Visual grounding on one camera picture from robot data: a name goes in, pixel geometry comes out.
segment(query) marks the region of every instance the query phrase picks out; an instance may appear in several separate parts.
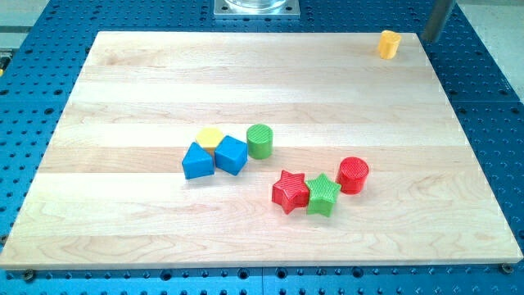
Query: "blue optical breadboard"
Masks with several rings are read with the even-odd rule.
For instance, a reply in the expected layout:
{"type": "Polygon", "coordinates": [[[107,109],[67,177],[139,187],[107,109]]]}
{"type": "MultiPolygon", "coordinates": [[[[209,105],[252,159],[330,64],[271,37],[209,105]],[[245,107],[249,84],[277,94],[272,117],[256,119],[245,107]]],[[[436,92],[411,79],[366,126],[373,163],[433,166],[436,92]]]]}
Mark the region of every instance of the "blue optical breadboard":
{"type": "MultiPolygon", "coordinates": [[[[422,32],[433,2],[300,0],[300,19],[215,20],[206,0],[51,0],[0,78],[0,235],[9,234],[100,30],[422,32]]],[[[524,107],[458,7],[423,44],[524,245],[524,107]]],[[[0,295],[523,294],[524,264],[206,270],[0,270],[0,295]]]]}

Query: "metal base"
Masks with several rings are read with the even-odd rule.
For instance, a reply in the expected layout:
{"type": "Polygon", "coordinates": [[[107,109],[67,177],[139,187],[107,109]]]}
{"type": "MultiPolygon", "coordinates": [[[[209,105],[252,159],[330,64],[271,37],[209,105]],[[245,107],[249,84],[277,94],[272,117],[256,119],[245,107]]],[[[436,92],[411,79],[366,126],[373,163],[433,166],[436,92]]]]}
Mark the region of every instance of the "metal base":
{"type": "Polygon", "coordinates": [[[283,0],[280,5],[266,9],[242,7],[233,3],[234,0],[215,0],[215,19],[264,19],[286,18],[298,19],[300,17],[299,0],[283,0]]]}

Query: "red block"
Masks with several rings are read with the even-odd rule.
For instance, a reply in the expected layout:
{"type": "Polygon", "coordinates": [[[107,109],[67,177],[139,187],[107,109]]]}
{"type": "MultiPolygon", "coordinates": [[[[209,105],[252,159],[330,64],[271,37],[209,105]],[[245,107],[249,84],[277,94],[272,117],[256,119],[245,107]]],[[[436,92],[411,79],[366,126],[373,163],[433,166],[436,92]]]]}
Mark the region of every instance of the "red block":
{"type": "Polygon", "coordinates": [[[286,214],[295,208],[308,206],[309,189],[304,179],[304,173],[292,174],[282,170],[280,180],[273,184],[271,200],[282,206],[286,214]]]}
{"type": "Polygon", "coordinates": [[[347,157],[341,162],[336,182],[342,186],[341,192],[343,193],[360,193],[368,173],[369,167],[364,160],[358,157],[347,157]]]}

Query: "3d printed block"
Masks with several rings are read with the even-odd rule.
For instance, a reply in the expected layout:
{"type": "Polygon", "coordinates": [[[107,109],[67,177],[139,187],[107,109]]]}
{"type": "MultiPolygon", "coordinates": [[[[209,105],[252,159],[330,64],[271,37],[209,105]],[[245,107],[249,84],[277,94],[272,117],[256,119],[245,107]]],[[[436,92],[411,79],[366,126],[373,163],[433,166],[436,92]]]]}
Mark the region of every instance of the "3d printed block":
{"type": "Polygon", "coordinates": [[[399,48],[402,36],[390,30],[382,31],[380,41],[378,43],[378,51],[380,57],[383,59],[391,59],[395,57],[396,50],[399,48]]]}
{"type": "Polygon", "coordinates": [[[214,127],[203,128],[196,135],[196,142],[200,144],[211,156],[215,155],[215,149],[224,139],[224,134],[220,129],[214,127]]]}
{"type": "Polygon", "coordinates": [[[197,143],[191,143],[186,156],[182,160],[182,168],[186,179],[194,179],[215,173],[213,157],[197,143]]]}
{"type": "Polygon", "coordinates": [[[309,188],[309,205],[307,214],[319,213],[329,217],[333,205],[337,203],[338,193],[341,186],[332,182],[324,173],[316,179],[306,180],[305,185],[309,188]]]}
{"type": "Polygon", "coordinates": [[[273,131],[267,125],[252,125],[247,130],[247,153],[250,157],[262,160],[273,152],[273,131]]]}
{"type": "Polygon", "coordinates": [[[364,160],[358,157],[347,157],[341,162],[336,182],[342,186],[343,193],[360,193],[368,173],[369,167],[364,160]]]}
{"type": "Polygon", "coordinates": [[[247,162],[247,144],[226,135],[215,149],[215,164],[232,175],[238,172],[247,162]]]}
{"type": "Polygon", "coordinates": [[[309,203],[309,189],[304,183],[304,173],[292,174],[282,170],[280,180],[273,184],[271,201],[282,206],[289,214],[297,207],[306,207],[309,203]]]}

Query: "blue block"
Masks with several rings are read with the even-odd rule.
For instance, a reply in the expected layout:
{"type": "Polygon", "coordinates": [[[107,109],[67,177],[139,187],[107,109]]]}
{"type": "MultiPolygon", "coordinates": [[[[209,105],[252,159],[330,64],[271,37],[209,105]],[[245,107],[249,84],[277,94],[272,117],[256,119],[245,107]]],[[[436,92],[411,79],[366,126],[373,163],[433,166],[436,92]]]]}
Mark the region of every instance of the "blue block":
{"type": "Polygon", "coordinates": [[[186,156],[182,160],[182,168],[186,179],[194,179],[215,173],[213,157],[198,143],[191,143],[186,156]]]}
{"type": "Polygon", "coordinates": [[[215,149],[215,164],[232,175],[238,172],[247,162],[247,143],[226,135],[215,149]]]}

